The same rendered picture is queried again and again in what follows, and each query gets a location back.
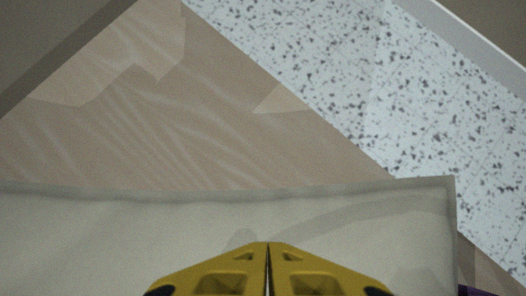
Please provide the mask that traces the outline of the cream pillow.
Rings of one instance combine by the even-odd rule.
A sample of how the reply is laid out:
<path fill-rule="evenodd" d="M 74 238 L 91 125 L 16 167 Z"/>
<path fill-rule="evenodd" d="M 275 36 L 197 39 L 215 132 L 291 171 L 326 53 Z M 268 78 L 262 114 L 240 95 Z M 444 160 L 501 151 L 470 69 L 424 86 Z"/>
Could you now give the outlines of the cream pillow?
<path fill-rule="evenodd" d="M 214 191 L 0 179 L 0 296 L 143 296 L 253 242 L 287 243 L 394 296 L 458 296 L 454 174 Z"/>

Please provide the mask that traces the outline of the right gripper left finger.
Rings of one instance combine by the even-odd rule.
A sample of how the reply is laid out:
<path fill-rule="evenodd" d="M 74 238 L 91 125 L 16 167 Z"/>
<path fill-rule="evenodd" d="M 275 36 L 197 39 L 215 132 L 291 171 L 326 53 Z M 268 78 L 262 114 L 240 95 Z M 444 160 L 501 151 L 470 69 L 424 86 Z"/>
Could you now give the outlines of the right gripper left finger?
<path fill-rule="evenodd" d="M 253 242 L 156 280 L 172 296 L 266 296 L 268 242 Z M 214 295 L 220 294 L 220 295 Z"/>

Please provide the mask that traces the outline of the purple cloth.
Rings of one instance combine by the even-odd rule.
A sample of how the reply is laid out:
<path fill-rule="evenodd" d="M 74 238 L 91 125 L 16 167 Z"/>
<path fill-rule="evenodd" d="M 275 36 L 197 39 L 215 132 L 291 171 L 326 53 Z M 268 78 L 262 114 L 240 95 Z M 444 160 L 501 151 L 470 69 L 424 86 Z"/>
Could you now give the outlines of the purple cloth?
<path fill-rule="evenodd" d="M 499 296 L 467 285 L 458 284 L 458 296 Z"/>

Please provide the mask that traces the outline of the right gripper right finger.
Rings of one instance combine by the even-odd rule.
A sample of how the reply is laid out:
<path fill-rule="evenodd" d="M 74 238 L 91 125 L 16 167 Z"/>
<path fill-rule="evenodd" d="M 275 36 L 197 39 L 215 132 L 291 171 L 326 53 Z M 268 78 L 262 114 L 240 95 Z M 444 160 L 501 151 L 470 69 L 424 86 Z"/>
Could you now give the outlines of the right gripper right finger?
<path fill-rule="evenodd" d="M 367 296 L 380 281 L 282 242 L 268 242 L 269 296 Z"/>

